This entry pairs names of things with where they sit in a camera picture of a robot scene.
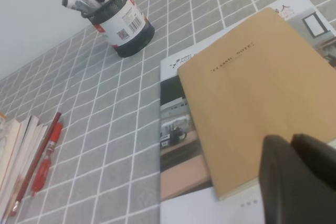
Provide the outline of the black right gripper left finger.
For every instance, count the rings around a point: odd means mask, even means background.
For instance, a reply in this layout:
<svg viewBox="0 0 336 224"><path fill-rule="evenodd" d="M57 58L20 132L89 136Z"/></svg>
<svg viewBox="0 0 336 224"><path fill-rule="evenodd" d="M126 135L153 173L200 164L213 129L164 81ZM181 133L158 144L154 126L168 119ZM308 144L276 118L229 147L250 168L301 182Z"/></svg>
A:
<svg viewBox="0 0 336 224"><path fill-rule="evenodd" d="M264 138L258 180L265 223L335 223L335 190L311 172L291 142Z"/></svg>

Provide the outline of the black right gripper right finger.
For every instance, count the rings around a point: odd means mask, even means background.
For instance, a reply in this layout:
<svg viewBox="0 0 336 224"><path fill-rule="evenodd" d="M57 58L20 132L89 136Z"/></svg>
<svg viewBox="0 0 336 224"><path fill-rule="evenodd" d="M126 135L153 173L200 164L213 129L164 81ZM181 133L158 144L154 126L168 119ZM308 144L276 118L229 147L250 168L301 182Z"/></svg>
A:
<svg viewBox="0 0 336 224"><path fill-rule="evenodd" d="M335 149L306 134L295 134L291 146L311 172L335 190Z"/></svg>

